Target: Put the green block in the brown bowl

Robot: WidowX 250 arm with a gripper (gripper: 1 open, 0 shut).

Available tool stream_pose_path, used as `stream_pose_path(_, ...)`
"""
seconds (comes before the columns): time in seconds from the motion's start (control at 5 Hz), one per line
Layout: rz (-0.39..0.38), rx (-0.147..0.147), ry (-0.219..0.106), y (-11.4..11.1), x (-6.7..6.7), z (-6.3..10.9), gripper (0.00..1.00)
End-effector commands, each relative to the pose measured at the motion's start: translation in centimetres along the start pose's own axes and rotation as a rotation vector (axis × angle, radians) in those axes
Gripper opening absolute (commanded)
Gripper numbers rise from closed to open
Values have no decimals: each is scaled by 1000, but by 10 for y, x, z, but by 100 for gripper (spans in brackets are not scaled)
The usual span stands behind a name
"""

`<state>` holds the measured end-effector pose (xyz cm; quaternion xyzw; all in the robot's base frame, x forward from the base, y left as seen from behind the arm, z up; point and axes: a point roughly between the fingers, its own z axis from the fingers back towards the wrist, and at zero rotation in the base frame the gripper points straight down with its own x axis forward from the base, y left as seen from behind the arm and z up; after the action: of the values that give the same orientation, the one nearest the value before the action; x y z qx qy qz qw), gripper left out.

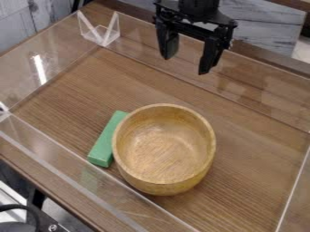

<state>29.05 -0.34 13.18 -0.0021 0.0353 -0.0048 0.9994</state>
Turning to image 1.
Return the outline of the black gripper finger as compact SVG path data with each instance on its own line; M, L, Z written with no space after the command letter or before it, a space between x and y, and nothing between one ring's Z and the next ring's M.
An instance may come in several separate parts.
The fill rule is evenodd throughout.
M229 48L233 28L231 26L217 26L212 31L200 29L199 35L203 39L203 53L199 64L199 74L205 74L217 64L223 50Z
M163 59L168 60L177 52L179 34L173 30L172 25L164 22L161 19L156 19L155 27L160 54Z

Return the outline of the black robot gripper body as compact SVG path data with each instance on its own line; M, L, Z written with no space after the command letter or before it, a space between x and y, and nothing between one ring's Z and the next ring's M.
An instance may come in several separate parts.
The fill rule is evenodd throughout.
M155 0L153 24L157 38L168 41L184 34L197 40L232 39L238 22L219 10L219 0Z

